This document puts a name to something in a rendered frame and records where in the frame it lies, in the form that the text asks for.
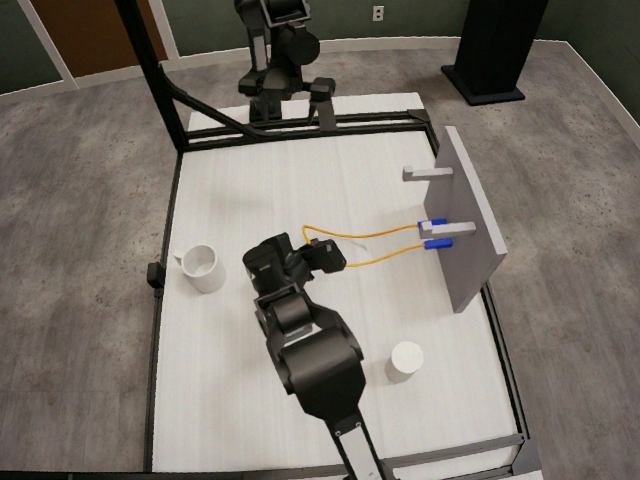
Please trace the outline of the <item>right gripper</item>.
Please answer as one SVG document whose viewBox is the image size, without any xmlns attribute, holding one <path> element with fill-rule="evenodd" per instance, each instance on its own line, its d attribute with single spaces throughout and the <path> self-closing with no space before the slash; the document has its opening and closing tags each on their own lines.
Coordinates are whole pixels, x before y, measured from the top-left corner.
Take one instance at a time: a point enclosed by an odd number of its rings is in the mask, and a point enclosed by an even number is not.
<svg viewBox="0 0 640 480">
<path fill-rule="evenodd" d="M 312 271 L 322 269 L 324 274 L 332 274 L 343 271 L 347 264 L 334 240 L 319 241 L 315 238 L 310 242 L 294 250 L 294 255 L 300 253 L 302 260 L 291 269 L 283 271 L 286 280 L 290 283 L 296 282 L 300 292 L 305 291 L 303 287 L 306 282 L 313 281 Z"/>
</svg>

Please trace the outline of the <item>white mug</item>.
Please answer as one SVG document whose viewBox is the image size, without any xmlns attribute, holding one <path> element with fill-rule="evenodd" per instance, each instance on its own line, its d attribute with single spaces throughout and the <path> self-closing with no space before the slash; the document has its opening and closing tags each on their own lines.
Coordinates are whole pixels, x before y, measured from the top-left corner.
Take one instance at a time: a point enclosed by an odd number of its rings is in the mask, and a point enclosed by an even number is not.
<svg viewBox="0 0 640 480">
<path fill-rule="evenodd" d="M 175 250 L 173 257 L 182 266 L 195 288 L 203 293 L 213 293 L 219 290 L 226 281 L 225 268 L 215 249 L 210 245 L 197 244 L 190 247 L 185 253 Z M 214 264 L 215 261 L 216 264 Z M 214 268 L 212 268 L 213 265 Z M 212 270 L 210 270 L 211 268 Z M 210 272 L 208 272 L 209 270 Z"/>
</svg>

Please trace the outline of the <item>white cylinder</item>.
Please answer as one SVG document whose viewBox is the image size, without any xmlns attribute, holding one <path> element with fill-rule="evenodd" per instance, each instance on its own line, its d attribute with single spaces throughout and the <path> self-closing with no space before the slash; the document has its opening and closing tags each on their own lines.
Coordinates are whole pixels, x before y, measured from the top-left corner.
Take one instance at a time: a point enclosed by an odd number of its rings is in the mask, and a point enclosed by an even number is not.
<svg viewBox="0 0 640 480">
<path fill-rule="evenodd" d="M 385 365 L 385 373 L 395 383 L 406 382 L 421 367 L 423 360 L 423 352 L 417 344 L 401 342 L 393 349 Z"/>
</svg>

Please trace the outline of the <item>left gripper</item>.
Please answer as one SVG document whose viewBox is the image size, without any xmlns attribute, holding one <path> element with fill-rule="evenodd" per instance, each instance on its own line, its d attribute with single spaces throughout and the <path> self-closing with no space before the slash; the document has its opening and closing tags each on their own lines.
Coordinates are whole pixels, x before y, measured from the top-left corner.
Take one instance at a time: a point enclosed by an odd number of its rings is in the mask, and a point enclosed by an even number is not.
<svg viewBox="0 0 640 480">
<path fill-rule="evenodd" d="M 284 54 L 275 54 L 271 52 L 269 62 L 276 62 L 277 67 L 286 67 L 286 62 L 292 61 L 290 61 Z M 294 66 L 302 76 L 301 66 L 296 64 L 294 64 Z M 264 73 L 248 72 L 239 80 L 238 92 L 240 94 L 245 94 L 246 97 L 254 100 L 265 123 L 267 123 L 269 118 L 269 108 L 264 89 L 262 88 L 265 77 Z M 310 86 L 312 87 L 310 88 Z M 316 77 L 313 82 L 303 81 L 302 91 L 310 92 L 311 96 L 309 99 L 308 127 L 310 127 L 312 123 L 317 109 L 316 107 L 318 107 L 319 104 L 323 104 L 325 101 L 330 101 L 335 90 L 336 82 L 333 78 Z"/>
</svg>

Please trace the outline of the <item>yellow cable with blue plug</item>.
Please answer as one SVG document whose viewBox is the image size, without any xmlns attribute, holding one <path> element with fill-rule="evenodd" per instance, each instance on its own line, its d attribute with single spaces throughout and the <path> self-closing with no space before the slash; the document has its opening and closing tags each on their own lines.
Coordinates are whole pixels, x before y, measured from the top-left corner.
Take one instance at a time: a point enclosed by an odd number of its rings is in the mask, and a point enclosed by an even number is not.
<svg viewBox="0 0 640 480">
<path fill-rule="evenodd" d="M 305 236 L 305 239 L 306 239 L 307 243 L 308 243 L 308 244 L 310 244 L 311 242 L 310 242 L 310 240 L 309 240 L 309 238 L 308 238 L 308 236 L 307 236 L 307 234 L 306 234 L 305 228 L 313 229 L 313 230 L 316 230 L 316 231 L 319 231 L 319 232 L 322 232 L 322 233 L 326 233 L 326 234 L 330 234 L 330 235 L 334 235 L 334 236 L 339 236 L 339 237 L 346 237 L 346 238 L 368 238 L 368 237 L 375 237 L 375 236 L 379 236 L 379 235 L 383 235 L 383 234 L 387 234 L 387 233 L 391 233 L 391 232 L 394 232 L 394 231 L 398 231 L 398 230 L 402 230 L 402 229 L 407 229 L 407 228 L 418 227 L 418 229 L 420 229 L 420 226 L 421 226 L 421 223 L 422 223 L 422 222 L 425 222 L 425 221 L 417 221 L 417 224 L 415 224 L 415 225 L 408 225 L 408 226 L 403 226 L 403 227 L 399 227 L 399 228 L 391 229 L 391 230 L 384 231 L 384 232 L 380 232 L 380 233 L 376 233 L 376 234 L 371 234 L 371 235 L 360 235 L 360 236 L 355 236 L 355 235 L 343 235 L 343 234 L 332 233 L 332 232 L 328 232 L 328 231 L 325 231 L 325 230 L 321 230 L 321 229 L 318 229 L 318 228 L 315 228 L 315 227 L 312 227 L 312 226 L 309 226 L 309 225 L 303 225 L 303 226 L 302 226 L 302 231 L 303 231 L 303 234 L 304 234 L 304 236 Z M 347 264 L 347 265 L 346 265 L 346 267 L 357 267 L 357 266 L 363 266 L 363 265 L 372 264 L 372 263 L 375 263 L 375 262 L 378 262 L 378 261 L 384 260 L 384 259 L 386 259 L 386 258 L 392 257 L 392 256 L 394 256 L 394 255 L 397 255 L 397 254 L 399 254 L 399 253 L 405 252 L 405 251 L 407 251 L 407 250 L 411 250 L 411 249 L 419 248 L 419 247 L 425 247 L 425 244 L 420 244 L 420 245 L 414 245 L 414 246 L 411 246 L 411 247 L 407 247 L 407 248 L 404 248 L 404 249 L 402 249 L 402 250 L 399 250 L 399 251 L 396 251 L 396 252 L 394 252 L 394 253 L 391 253 L 391 254 L 389 254 L 389 255 L 386 255 L 386 256 L 384 256 L 384 257 L 381 257 L 381 258 L 378 258 L 378 259 L 372 260 L 372 261 L 368 261 L 368 262 L 364 262 L 364 263 L 359 263 L 359 264 Z"/>
</svg>

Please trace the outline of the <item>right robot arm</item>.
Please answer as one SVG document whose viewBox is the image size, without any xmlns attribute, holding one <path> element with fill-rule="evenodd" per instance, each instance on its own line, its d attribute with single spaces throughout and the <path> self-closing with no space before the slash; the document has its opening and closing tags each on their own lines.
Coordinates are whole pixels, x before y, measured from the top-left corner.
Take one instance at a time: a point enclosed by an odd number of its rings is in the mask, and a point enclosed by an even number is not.
<svg viewBox="0 0 640 480">
<path fill-rule="evenodd" d="M 263 240 L 242 257 L 259 295 L 253 300 L 254 313 L 279 379 L 288 396 L 295 393 L 305 414 L 328 426 L 350 475 L 343 480 L 401 480 L 378 458 L 359 408 L 367 382 L 357 338 L 336 310 L 312 302 L 296 282 L 286 280 L 283 271 L 301 260 L 286 232 Z M 311 333 L 309 323 L 322 330 L 284 347 Z"/>
</svg>

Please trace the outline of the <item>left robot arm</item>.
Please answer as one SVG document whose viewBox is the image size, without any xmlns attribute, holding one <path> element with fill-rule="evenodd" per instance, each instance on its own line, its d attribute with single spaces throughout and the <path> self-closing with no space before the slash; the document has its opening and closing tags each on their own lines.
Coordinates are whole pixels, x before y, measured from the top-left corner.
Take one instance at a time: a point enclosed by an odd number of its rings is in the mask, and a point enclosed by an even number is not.
<svg viewBox="0 0 640 480">
<path fill-rule="evenodd" d="M 249 72 L 265 73 L 263 89 L 269 114 L 276 113 L 275 100 L 288 101 L 302 91 L 303 78 L 294 64 L 309 65 L 320 53 L 320 42 L 303 23 L 311 20 L 311 9 L 307 0 L 234 0 L 234 6 L 247 26 L 252 61 Z M 292 61 L 286 62 L 286 67 L 277 67 L 276 62 L 268 65 L 265 25 L 270 30 L 271 52 Z"/>
</svg>

